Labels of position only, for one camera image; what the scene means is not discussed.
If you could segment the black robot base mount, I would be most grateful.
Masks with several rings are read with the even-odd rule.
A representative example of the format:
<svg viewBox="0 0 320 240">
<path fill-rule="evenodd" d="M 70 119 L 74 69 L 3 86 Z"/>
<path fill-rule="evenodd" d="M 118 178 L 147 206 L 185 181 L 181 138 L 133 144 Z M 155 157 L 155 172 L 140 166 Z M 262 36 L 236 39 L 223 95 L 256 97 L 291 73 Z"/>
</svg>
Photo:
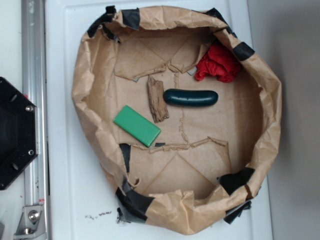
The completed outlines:
<svg viewBox="0 0 320 240">
<path fill-rule="evenodd" d="M 37 107 L 0 78 L 0 189 L 6 190 L 38 155 Z"/>
</svg>

